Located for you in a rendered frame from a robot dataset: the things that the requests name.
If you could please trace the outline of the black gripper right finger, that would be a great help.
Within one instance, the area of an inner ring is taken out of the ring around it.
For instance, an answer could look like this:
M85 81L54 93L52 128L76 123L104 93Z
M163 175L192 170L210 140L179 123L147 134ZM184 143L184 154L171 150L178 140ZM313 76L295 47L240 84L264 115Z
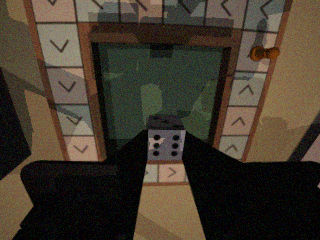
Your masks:
M259 186L320 184L320 163L242 163L185 133L182 161L206 240L230 240Z

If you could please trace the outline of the white die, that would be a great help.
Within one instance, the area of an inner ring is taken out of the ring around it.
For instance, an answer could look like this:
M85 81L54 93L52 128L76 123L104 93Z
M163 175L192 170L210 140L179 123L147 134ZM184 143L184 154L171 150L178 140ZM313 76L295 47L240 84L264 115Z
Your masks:
M147 160L182 160L185 133L179 116L149 115Z

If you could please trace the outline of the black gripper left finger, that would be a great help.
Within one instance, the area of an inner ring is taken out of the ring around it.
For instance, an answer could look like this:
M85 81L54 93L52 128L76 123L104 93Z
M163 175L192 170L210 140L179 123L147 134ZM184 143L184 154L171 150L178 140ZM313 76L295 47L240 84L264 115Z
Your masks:
M133 240L148 157L148 130L103 161L39 160L20 178L32 204L46 201L107 202L118 240Z

